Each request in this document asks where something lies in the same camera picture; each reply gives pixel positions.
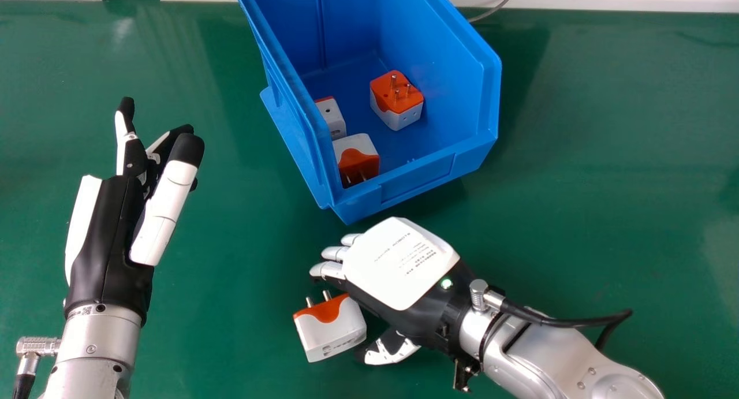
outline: orange and white plug adapter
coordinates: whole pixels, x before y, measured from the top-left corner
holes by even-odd
[[[333,152],[344,188],[380,175],[380,156],[366,133],[336,139]]]
[[[388,128],[401,130],[419,120],[423,94],[400,71],[372,80],[369,88],[369,105]]]
[[[343,138],[346,136],[346,122],[344,121],[341,110],[338,109],[338,103],[333,96],[324,97],[316,100],[316,106],[328,125],[328,131],[331,133],[331,140]]]
[[[306,297],[308,307],[293,314],[309,363],[345,352],[367,339],[367,323],[359,304],[349,294],[332,299],[325,290],[323,295],[326,301],[316,305]]]

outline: robotic arm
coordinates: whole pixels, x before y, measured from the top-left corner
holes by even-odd
[[[420,347],[455,365],[454,388],[483,372],[519,399],[663,399],[657,386],[599,349],[630,310],[562,320],[507,299],[478,279],[445,241],[405,218],[388,218],[341,239],[311,268],[390,324],[356,350],[371,365],[406,359]],[[596,346],[578,328],[604,326]]]
[[[42,397],[129,397],[151,280],[174,233],[203,159],[190,125],[144,149],[133,125],[134,101],[115,113],[116,176],[84,176],[65,249],[69,291],[61,340],[21,338],[14,399],[27,399],[40,357],[56,356]]]

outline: gray cable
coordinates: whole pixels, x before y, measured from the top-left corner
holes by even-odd
[[[468,18],[467,19],[467,22],[468,23],[476,23],[479,20],[483,20],[484,18],[487,18],[490,15],[495,14],[496,12],[498,12],[499,10],[501,10],[502,7],[504,7],[507,4],[508,1],[509,0],[501,0],[500,2],[498,2],[497,5],[491,7],[491,9],[489,9],[484,14],[477,15],[477,17]]]

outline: green table surface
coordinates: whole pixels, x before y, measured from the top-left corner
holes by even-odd
[[[144,141],[181,123],[206,141],[132,397],[461,397],[436,352],[381,368],[305,360],[292,313],[319,294],[308,268],[388,215],[552,315],[633,307],[606,352],[668,397],[739,397],[739,17],[504,10],[477,28],[504,67],[483,167],[344,226],[259,100],[238,5],[0,2],[1,395],[16,339],[61,335],[77,186],[114,174],[113,110],[130,95]],[[472,389],[510,397],[485,378]]]

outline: blue plastic bin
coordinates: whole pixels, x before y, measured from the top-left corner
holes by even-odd
[[[259,44],[266,105],[321,208],[344,223],[477,170],[497,138],[501,60],[448,0],[238,0]],[[425,96],[390,130],[370,81],[399,70]],[[367,133],[380,175],[341,186],[315,99],[334,96],[348,134]]]

